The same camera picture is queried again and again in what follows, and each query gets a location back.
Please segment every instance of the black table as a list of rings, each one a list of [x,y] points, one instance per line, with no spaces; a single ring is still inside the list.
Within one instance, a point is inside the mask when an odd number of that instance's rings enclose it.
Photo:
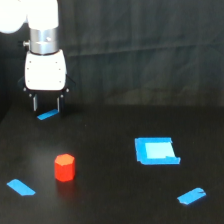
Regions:
[[[181,164],[137,162],[137,137],[171,137]],[[224,221],[222,108],[68,106],[40,121],[15,104],[0,124],[0,152],[1,224]],[[77,175],[59,183],[54,160],[64,153],[75,156]],[[21,197],[6,185],[12,179],[36,194]],[[207,196],[180,204],[196,187]]]

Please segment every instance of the black background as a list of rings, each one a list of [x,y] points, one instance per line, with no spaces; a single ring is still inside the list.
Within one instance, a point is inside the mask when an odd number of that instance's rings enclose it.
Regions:
[[[223,1],[58,3],[60,48],[77,83],[68,103],[224,104]],[[27,24],[14,34],[0,34],[1,76],[10,102],[26,99],[16,89],[24,75],[24,51],[17,41],[28,39]]]

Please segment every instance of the blue square tape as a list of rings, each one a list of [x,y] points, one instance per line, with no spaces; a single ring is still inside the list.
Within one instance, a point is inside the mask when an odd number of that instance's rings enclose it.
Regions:
[[[144,165],[180,164],[175,157],[171,138],[135,139],[137,161]]]

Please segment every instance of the blue tape strip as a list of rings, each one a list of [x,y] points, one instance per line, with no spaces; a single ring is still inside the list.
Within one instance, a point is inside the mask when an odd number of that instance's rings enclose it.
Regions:
[[[137,138],[137,141],[142,143],[173,143],[171,138]]]
[[[58,113],[59,113],[58,110],[55,109],[55,110],[49,111],[45,114],[39,115],[37,118],[40,119],[40,120],[44,120],[44,119],[46,119],[48,117],[52,117],[52,116],[54,116],[55,114],[58,114]]]
[[[178,197],[180,203],[189,205],[190,203],[198,200],[199,198],[202,198],[206,195],[203,189],[201,188],[195,188],[192,191],[189,191],[188,193]]]
[[[180,158],[166,157],[164,159],[142,159],[140,162],[144,165],[177,165],[180,164]]]
[[[176,165],[180,164],[180,158],[178,157],[166,157],[162,159],[148,159],[145,143],[172,143],[171,138],[136,138],[135,149],[137,161],[144,165]]]
[[[26,195],[34,195],[35,191],[27,187],[24,183],[21,181],[15,179],[7,183],[9,187],[11,187],[14,191],[16,191],[18,194],[21,196],[26,196]]]

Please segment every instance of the red hexagonal block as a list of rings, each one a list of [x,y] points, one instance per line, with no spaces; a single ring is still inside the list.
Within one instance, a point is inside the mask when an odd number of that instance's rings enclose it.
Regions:
[[[54,161],[55,178],[61,182],[73,180],[75,177],[75,158],[68,154],[59,155]]]

